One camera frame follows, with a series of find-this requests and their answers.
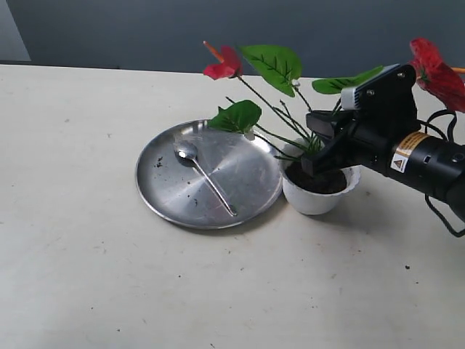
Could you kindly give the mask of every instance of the spoon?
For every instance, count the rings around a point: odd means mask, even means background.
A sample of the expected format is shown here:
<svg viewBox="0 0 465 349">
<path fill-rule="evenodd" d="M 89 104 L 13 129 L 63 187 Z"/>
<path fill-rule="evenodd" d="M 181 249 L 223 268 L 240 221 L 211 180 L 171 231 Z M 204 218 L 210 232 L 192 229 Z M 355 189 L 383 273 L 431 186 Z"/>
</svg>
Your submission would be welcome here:
<svg viewBox="0 0 465 349">
<path fill-rule="evenodd" d="M 178 143 L 174 144 L 174 151 L 176 154 L 183 159 L 186 160 L 191 160 L 194 165 L 197 167 L 197 169 L 200 171 L 200 173 L 205 177 L 215 194 L 218 196 L 219 200 L 222 202 L 222 204 L 225 206 L 226 210 L 231 214 L 232 216 L 237 216 L 238 213 L 235 211 L 235 209 L 227 202 L 226 198 L 221 194 L 219 191 L 217 185 L 213 183 L 211 178 L 206 174 L 206 172 L 203 170 L 202 166 L 198 163 L 197 160 L 197 154 L 198 154 L 198 149 L 195 145 L 193 145 L 191 142 L 188 141 L 181 141 Z"/>
</svg>

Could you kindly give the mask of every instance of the metal plate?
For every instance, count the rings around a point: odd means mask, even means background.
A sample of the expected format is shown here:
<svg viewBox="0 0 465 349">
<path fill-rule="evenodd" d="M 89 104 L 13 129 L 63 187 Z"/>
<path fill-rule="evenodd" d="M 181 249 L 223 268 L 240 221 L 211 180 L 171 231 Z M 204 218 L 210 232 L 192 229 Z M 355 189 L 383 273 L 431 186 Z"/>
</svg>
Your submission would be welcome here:
<svg viewBox="0 0 465 349">
<path fill-rule="evenodd" d="M 209 129 L 207 120 L 181 124 L 155 137 L 142 151 L 136 181 L 145 203 L 166 220 L 189 228 L 239 225 L 269 209 L 282 191 L 275 150 L 258 137 Z M 229 215 L 191 161 L 173 144 L 188 140 L 198 161 L 238 210 Z"/>
</svg>

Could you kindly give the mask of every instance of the white pot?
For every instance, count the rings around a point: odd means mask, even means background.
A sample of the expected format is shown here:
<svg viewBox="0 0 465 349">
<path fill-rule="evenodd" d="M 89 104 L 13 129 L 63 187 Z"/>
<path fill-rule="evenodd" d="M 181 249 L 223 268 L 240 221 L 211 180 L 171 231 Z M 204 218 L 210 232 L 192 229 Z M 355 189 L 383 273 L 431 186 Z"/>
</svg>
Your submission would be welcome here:
<svg viewBox="0 0 465 349">
<path fill-rule="evenodd" d="M 304 144 L 303 139 L 295 140 L 295 142 Z M 302 154 L 302 150 L 290 144 L 284 146 L 283 152 L 290 156 L 299 156 Z M 288 203 L 302 214 L 317 215 L 331 211 L 341 198 L 352 191 L 360 181 L 360 167 L 348 167 L 342 169 L 347 180 L 347 187 L 343 191 L 334 194 L 312 193 L 298 187 L 288 179 L 286 169 L 291 163 L 291 161 L 280 160 L 280 170 L 283 175 L 283 192 Z"/>
</svg>

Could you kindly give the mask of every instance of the red anthurium flower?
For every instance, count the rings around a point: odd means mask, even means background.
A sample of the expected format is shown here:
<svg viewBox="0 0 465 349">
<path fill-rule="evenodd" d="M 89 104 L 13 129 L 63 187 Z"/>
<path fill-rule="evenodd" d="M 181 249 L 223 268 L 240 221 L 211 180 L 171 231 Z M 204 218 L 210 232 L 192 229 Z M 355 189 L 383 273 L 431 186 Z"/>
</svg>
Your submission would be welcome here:
<svg viewBox="0 0 465 349">
<path fill-rule="evenodd" d="M 410 42 L 414 55 L 411 62 L 417 74 L 417 84 L 452 111 L 465 113 L 465 85 L 458 73 L 444 63 L 439 50 L 429 40 L 418 38 Z"/>
<path fill-rule="evenodd" d="M 203 71 L 204 75 L 210 76 L 213 80 L 235 78 L 242 75 L 240 58 L 236 55 L 234 49 L 229 46 L 223 46 L 220 54 L 208 42 L 204 41 L 203 44 L 219 61 L 219 64 L 211 64 L 206 67 Z"/>
</svg>

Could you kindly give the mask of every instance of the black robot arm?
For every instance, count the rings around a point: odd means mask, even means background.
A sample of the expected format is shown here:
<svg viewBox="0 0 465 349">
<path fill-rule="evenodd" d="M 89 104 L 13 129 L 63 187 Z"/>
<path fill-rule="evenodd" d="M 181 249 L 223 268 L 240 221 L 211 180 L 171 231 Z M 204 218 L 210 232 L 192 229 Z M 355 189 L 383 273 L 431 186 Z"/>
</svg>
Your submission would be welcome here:
<svg viewBox="0 0 465 349">
<path fill-rule="evenodd" d="M 429 208 L 454 236 L 461 237 L 465 229 L 455 231 L 429 199 L 446 203 L 465 222 L 465 146 L 453 141 L 456 114 L 440 111 L 428 121 L 418 120 L 415 82 L 411 65 L 393 65 L 358 87 L 344 89 L 342 111 L 307 114 L 307 126 L 325 147 L 315 155 L 304 155 L 302 168 L 317 175 L 355 165 L 368 167 L 424 193 Z M 453 120 L 446 136 L 431 121 L 447 114 Z M 428 128 L 441 138 L 428 135 Z"/>
</svg>

